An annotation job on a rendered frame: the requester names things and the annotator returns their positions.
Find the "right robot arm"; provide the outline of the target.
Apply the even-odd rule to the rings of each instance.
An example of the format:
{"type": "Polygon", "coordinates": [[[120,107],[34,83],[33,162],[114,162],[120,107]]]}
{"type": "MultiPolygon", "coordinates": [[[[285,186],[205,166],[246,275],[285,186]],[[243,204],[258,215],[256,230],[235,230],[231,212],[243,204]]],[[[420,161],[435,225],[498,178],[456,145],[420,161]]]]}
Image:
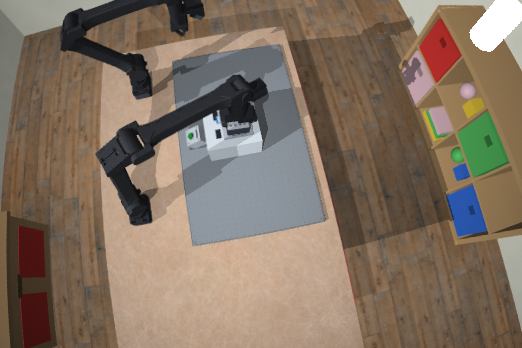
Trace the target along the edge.
{"type": "Polygon", "coordinates": [[[147,195],[140,194],[141,190],[132,184],[126,171],[127,166],[139,165],[155,156],[155,150],[151,145],[154,147],[165,138],[206,116],[224,108],[230,110],[230,107],[235,111],[243,111],[248,108],[248,102],[254,102],[267,93],[266,84],[261,78],[247,82],[241,75],[232,75],[215,90],[157,120],[140,126],[137,121],[133,121],[120,128],[116,136],[95,154],[107,177],[111,175],[109,178],[112,178],[112,183],[117,188],[121,203],[129,215],[130,224],[148,223],[150,214],[147,195]],[[146,146],[142,146],[137,135],[146,146]]]}

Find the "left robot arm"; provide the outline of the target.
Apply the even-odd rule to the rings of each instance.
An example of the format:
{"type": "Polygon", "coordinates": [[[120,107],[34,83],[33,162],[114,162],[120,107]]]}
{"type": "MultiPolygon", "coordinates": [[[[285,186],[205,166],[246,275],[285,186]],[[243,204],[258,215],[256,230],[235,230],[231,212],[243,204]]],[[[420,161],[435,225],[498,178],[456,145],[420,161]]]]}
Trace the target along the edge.
{"type": "Polygon", "coordinates": [[[143,55],[122,54],[83,36],[87,35],[86,31],[99,24],[146,7],[164,3],[167,4],[169,13],[173,15],[181,13],[184,9],[183,13],[177,16],[179,25],[188,24],[185,14],[189,14],[190,17],[198,20],[202,20],[205,16],[201,0],[114,0],[85,11],[79,8],[69,12],[63,20],[60,50],[78,52],[117,67],[126,72],[126,75],[133,80],[130,80],[130,84],[134,96],[149,93],[149,70],[146,69],[147,61],[145,62],[143,55]]]}

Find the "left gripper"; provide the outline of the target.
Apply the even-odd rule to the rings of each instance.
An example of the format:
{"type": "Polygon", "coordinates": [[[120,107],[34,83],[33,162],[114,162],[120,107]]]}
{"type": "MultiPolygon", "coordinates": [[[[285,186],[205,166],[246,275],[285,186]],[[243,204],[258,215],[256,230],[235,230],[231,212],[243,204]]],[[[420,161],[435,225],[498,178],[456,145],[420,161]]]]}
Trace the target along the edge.
{"type": "MultiPolygon", "coordinates": [[[[184,11],[184,9],[183,9],[183,11],[184,11]]],[[[185,32],[188,31],[188,24],[185,24],[185,25],[179,25],[178,24],[177,16],[182,14],[183,11],[181,13],[179,13],[179,14],[176,14],[176,15],[173,15],[173,14],[169,13],[170,18],[172,17],[172,20],[170,19],[170,29],[171,29],[171,32],[176,32],[180,36],[184,36],[185,32]],[[180,29],[183,30],[183,32],[180,32],[180,29]]]]}

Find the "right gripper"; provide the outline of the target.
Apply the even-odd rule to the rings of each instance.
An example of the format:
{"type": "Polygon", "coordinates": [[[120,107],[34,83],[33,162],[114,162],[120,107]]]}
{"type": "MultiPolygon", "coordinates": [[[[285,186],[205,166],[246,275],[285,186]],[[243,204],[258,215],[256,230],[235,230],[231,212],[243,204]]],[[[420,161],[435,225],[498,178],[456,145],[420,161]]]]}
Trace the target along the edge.
{"type": "Polygon", "coordinates": [[[227,128],[227,124],[229,122],[238,121],[239,124],[246,123],[246,122],[249,122],[249,124],[251,124],[251,123],[257,122],[258,118],[257,118],[256,110],[254,108],[254,105],[251,105],[250,102],[248,102],[248,108],[246,108],[243,111],[235,111],[232,107],[231,107],[231,110],[232,110],[232,112],[229,112],[228,108],[225,108],[225,109],[222,109],[219,111],[222,127],[227,128]]]}

